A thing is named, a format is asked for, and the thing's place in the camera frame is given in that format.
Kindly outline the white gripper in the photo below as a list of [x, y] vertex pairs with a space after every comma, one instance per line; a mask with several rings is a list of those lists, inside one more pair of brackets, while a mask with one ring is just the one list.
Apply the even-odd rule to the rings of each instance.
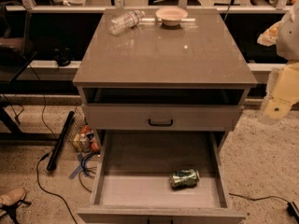
[[[257, 43], [270, 47], [277, 43], [280, 22], [271, 25], [259, 35]], [[263, 124], [279, 123], [299, 102], [299, 62], [288, 61], [281, 68], [274, 68], [269, 75], [268, 94], [261, 104], [259, 121]]]

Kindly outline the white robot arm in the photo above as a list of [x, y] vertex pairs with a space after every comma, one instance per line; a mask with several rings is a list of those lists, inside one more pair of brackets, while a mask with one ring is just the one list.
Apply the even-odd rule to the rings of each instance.
[[283, 68], [273, 68], [270, 72], [261, 104], [260, 122], [273, 125], [299, 102], [299, 1], [263, 32], [257, 42], [267, 47], [275, 45], [277, 55], [287, 61]]

